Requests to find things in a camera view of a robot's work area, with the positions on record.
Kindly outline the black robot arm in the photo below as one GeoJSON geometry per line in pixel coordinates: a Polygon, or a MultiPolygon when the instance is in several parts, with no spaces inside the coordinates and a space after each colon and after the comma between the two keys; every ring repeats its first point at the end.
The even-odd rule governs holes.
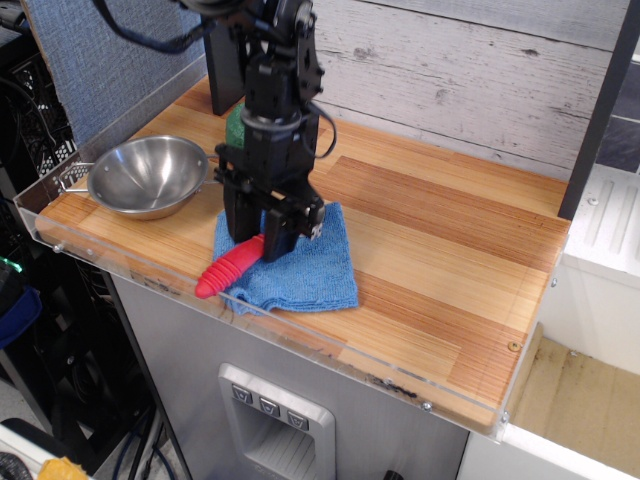
{"type": "Polygon", "coordinates": [[[310,1],[188,1],[186,8],[230,28],[244,68],[244,141],[217,146],[227,228],[241,243],[264,236],[263,260],[313,239],[325,217],[309,175],[321,110],[314,97],[324,75],[315,51],[310,1]]]}

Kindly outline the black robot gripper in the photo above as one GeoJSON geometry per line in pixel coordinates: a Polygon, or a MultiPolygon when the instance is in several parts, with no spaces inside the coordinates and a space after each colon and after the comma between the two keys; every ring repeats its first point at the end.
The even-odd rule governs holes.
{"type": "Polygon", "coordinates": [[[242,112],[242,121],[244,148],[216,147],[215,178],[223,185],[231,239],[241,243],[264,229],[263,260],[271,263],[292,252],[300,236],[319,236],[324,223],[324,201],[309,181],[318,115],[272,121],[242,112]]]}

